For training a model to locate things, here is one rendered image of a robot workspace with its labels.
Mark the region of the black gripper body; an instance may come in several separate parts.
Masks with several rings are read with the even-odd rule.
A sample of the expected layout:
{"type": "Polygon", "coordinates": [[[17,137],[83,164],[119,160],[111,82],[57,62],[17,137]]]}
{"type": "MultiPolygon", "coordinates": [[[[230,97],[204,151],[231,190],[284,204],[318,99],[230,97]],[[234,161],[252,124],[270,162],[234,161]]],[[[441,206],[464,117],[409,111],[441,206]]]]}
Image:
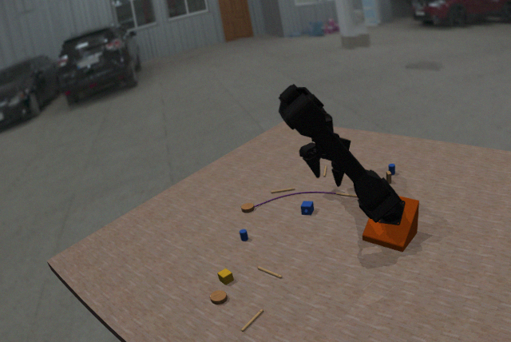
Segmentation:
{"type": "Polygon", "coordinates": [[[301,147],[301,149],[299,151],[301,157],[308,158],[308,159],[315,157],[315,156],[321,157],[322,159],[332,161],[331,166],[334,169],[336,169],[338,171],[343,171],[314,138],[312,138],[311,140],[315,143],[311,142],[311,143],[306,144],[301,147]]]}

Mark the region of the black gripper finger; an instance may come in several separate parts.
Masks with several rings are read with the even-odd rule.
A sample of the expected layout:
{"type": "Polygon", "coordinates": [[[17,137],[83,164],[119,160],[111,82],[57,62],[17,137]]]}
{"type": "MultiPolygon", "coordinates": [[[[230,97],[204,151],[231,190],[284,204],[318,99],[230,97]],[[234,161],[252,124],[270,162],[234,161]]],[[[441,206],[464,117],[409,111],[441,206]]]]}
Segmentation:
{"type": "Polygon", "coordinates": [[[333,172],[333,177],[335,179],[335,184],[337,185],[337,187],[340,187],[342,179],[343,179],[344,172],[343,171],[338,171],[338,170],[336,170],[334,168],[332,169],[332,172],[333,172]]]}
{"type": "Polygon", "coordinates": [[[319,178],[320,173],[321,173],[320,172],[320,159],[321,159],[321,157],[316,157],[316,156],[312,157],[310,159],[303,158],[303,160],[305,160],[307,165],[310,167],[313,174],[317,176],[317,178],[319,178]]]}

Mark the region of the yellow cube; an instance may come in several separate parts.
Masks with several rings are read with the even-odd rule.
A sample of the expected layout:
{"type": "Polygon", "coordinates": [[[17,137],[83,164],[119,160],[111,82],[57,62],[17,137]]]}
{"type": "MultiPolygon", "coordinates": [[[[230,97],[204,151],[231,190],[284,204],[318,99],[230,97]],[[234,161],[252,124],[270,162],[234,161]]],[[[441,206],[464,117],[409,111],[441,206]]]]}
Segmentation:
{"type": "Polygon", "coordinates": [[[233,278],[233,275],[232,275],[232,272],[230,272],[228,269],[223,269],[223,271],[221,272],[218,272],[218,277],[219,277],[219,280],[227,285],[228,283],[230,282],[233,282],[234,281],[234,278],[233,278]]]}

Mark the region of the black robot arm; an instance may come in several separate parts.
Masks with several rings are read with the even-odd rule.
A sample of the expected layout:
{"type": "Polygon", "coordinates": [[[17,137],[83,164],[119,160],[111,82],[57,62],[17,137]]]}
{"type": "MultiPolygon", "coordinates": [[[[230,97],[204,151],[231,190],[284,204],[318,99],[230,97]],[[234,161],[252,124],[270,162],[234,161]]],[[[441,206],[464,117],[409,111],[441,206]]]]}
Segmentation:
{"type": "Polygon", "coordinates": [[[334,133],[332,117],[323,108],[324,104],[306,87],[294,84],[286,88],[279,99],[283,120],[301,135],[314,138],[354,182],[360,209],[376,223],[400,225],[406,202],[386,179],[372,170],[365,170],[355,159],[349,151],[351,140],[334,133]]]}

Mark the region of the blue cylinder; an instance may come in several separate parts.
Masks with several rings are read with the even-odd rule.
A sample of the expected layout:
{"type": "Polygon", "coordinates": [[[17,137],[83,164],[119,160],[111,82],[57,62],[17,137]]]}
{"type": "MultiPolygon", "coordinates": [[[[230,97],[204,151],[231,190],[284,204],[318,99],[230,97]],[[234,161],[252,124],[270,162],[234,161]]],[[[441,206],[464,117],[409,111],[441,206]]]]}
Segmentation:
{"type": "Polygon", "coordinates": [[[245,229],[241,229],[241,230],[240,230],[240,236],[241,236],[241,240],[242,240],[242,241],[246,241],[246,240],[248,240],[247,230],[245,230],[245,229]]]}

